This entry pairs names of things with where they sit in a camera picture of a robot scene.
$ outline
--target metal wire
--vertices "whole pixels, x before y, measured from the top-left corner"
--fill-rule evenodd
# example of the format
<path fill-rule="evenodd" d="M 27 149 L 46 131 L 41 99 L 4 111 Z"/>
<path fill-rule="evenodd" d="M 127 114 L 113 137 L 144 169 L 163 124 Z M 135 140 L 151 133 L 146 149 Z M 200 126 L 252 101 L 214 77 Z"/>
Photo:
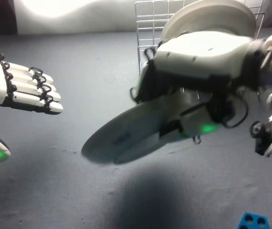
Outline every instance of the metal wire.
<path fill-rule="evenodd" d="M 265 14 L 261 12 L 263 0 L 258 6 L 248 7 L 252 10 L 258 24 L 256 39 L 259 37 Z M 135 3 L 136 28 L 137 28 L 137 52 L 139 73 L 142 70 L 143 51 L 147 47 L 158 48 L 161 39 L 161 31 L 166 22 L 181 8 L 188 5 L 187 0 L 149 0 Z"/>

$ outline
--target white wall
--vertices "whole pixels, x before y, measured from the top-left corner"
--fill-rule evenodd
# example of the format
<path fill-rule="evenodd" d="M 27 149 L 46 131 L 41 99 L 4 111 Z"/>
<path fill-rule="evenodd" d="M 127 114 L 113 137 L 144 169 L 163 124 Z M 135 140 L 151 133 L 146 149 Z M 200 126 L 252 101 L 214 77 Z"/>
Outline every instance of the white wall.
<path fill-rule="evenodd" d="M 185 0 L 186 4 L 195 0 Z M 264 10 L 270 0 L 264 0 Z M 19 34 L 135 30 L 135 0 L 14 0 Z M 261 0 L 247 0 L 259 5 Z"/>

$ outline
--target gray tabletop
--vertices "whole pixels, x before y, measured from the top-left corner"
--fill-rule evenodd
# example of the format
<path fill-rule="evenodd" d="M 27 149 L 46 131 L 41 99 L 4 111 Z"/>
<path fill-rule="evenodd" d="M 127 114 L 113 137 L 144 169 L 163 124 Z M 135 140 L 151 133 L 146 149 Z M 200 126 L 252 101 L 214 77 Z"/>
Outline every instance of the gray tabletop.
<path fill-rule="evenodd" d="M 134 33 L 0 37 L 9 62 L 54 79 L 64 112 L 0 108 L 0 229 L 236 228 L 244 212 L 272 225 L 272 157 L 254 153 L 248 128 L 270 112 L 247 93 L 250 116 L 233 130 L 185 140 L 125 165 L 81 156 L 99 127 L 134 106 Z"/>

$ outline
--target blue plastic block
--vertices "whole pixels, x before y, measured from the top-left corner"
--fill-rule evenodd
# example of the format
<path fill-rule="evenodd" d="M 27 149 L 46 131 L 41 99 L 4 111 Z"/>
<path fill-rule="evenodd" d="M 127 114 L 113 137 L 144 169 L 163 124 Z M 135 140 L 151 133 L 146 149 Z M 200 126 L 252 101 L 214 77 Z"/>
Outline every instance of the blue plastic block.
<path fill-rule="evenodd" d="M 270 229 L 265 216 L 245 213 L 237 229 Z"/>

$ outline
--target robotic hand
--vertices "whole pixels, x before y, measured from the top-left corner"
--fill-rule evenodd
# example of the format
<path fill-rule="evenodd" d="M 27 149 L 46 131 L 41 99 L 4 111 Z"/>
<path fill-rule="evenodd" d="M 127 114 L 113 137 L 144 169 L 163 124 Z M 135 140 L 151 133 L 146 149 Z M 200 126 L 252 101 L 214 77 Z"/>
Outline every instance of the robotic hand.
<path fill-rule="evenodd" d="M 83 156 L 120 164 L 169 142 L 192 138 L 198 144 L 203 134 L 237 127 L 248 114 L 238 89 L 272 88 L 272 36 L 255 40 L 255 30 L 252 12 L 235 0 L 202 0 L 182 8 L 162 30 L 158 49 L 144 52 L 148 61 L 131 89 L 137 105 L 94 133 Z M 198 90 L 206 98 L 199 101 L 185 90 Z M 234 100 L 243 101 L 246 114 L 229 125 Z M 272 109 L 272 94 L 267 105 Z M 266 124 L 255 122 L 250 131 L 255 151 L 270 156 L 272 116 Z"/>
<path fill-rule="evenodd" d="M 0 54 L 0 106 L 57 115 L 63 111 L 53 79 L 42 70 L 4 62 Z M 10 157 L 0 139 L 0 162 Z"/>

